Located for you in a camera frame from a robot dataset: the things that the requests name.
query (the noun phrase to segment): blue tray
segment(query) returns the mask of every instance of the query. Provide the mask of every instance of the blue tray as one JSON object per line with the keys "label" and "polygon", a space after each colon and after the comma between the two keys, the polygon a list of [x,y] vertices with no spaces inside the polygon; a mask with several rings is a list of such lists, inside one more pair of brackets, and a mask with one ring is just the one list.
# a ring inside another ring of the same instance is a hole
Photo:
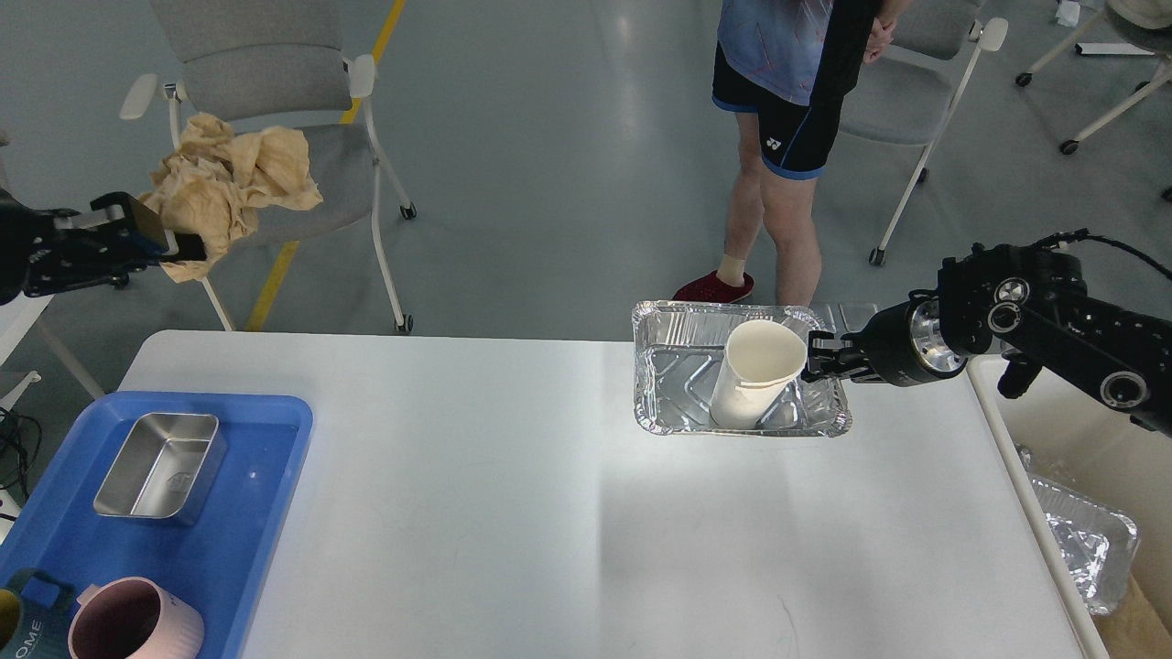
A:
{"label": "blue tray", "polygon": [[[94,495],[122,441],[150,412],[206,413],[220,421],[227,451],[191,526],[94,512]],[[79,591],[143,576],[203,616],[200,659],[238,657],[312,424],[309,406],[289,396],[118,392],[95,401],[0,544],[2,583],[21,568],[40,568]],[[52,602],[55,590],[34,580],[26,593]]]}

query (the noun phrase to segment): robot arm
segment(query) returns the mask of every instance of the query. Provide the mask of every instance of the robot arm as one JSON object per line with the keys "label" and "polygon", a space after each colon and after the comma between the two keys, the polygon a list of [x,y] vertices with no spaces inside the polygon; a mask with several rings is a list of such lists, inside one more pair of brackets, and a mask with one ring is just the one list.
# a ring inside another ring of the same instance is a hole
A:
{"label": "robot arm", "polygon": [[806,380],[912,386],[953,378],[994,338],[1014,351],[997,385],[1022,395],[1043,367],[1132,421],[1172,436],[1172,322],[1086,295],[1078,260],[1054,250],[1085,230],[1034,245],[981,245],[946,259],[934,291],[917,291],[840,339],[810,335]]}
{"label": "robot arm", "polygon": [[33,210],[0,189],[0,305],[21,291],[38,297],[101,284],[171,260],[202,260],[198,236],[163,229],[125,192],[90,202],[90,212]]}

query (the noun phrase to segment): red slipper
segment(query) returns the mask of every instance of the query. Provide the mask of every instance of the red slipper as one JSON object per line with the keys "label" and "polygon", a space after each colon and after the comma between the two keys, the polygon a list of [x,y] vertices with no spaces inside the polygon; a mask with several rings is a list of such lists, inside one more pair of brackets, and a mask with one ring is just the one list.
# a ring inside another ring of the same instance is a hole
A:
{"label": "red slipper", "polygon": [[749,277],[749,273],[744,274],[744,285],[729,286],[716,278],[714,270],[695,281],[684,284],[672,299],[682,303],[731,304],[748,298],[751,292],[752,277]]}

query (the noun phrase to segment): stainless steel container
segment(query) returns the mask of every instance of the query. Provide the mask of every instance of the stainless steel container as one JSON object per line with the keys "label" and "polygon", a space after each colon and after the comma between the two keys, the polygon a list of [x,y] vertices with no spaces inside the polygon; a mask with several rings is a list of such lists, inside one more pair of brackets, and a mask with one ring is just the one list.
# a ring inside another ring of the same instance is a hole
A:
{"label": "stainless steel container", "polygon": [[94,511],[195,524],[226,450],[219,420],[211,414],[143,415],[105,474]]}

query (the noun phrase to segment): mug handle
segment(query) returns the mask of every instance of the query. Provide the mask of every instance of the mug handle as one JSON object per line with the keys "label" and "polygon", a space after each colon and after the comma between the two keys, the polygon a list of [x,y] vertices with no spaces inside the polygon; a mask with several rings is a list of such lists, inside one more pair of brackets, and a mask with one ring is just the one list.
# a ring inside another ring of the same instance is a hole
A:
{"label": "mug handle", "polygon": [[69,605],[73,604],[73,584],[59,582],[50,577],[45,570],[38,570],[36,568],[23,568],[21,570],[16,570],[16,573],[8,579],[8,587],[16,592],[23,592],[25,586],[28,585],[28,580],[33,577],[57,586],[57,598],[53,602],[54,611],[59,611],[61,613],[69,611]]}

